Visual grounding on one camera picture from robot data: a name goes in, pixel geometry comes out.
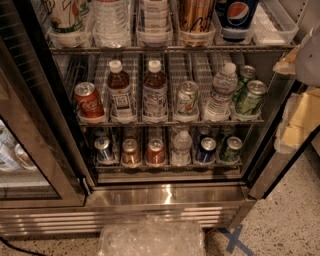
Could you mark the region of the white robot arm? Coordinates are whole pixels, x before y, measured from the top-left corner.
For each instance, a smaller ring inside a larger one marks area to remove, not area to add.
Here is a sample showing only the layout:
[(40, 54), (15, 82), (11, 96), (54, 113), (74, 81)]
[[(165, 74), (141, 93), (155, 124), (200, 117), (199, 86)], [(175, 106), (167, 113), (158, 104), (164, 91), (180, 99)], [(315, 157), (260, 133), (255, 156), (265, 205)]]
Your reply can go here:
[(319, 26), (314, 26), (298, 46), (274, 65), (273, 70), (279, 74), (294, 75), (308, 86), (302, 94), (291, 94), (276, 131), (275, 150), (290, 154), (320, 125)]

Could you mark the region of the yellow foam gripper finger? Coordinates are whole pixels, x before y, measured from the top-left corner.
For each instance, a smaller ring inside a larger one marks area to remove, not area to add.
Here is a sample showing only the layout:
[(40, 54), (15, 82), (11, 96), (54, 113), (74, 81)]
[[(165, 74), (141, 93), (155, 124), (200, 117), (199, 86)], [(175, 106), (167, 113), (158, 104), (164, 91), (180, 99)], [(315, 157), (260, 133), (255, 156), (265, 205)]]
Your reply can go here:
[(300, 46), (297, 45), (285, 57), (280, 59), (274, 66), (273, 71), (282, 75), (295, 75), (295, 60)]
[(292, 153), (319, 125), (320, 89), (311, 88), (302, 94), (292, 93), (276, 131), (275, 150), (281, 154)]

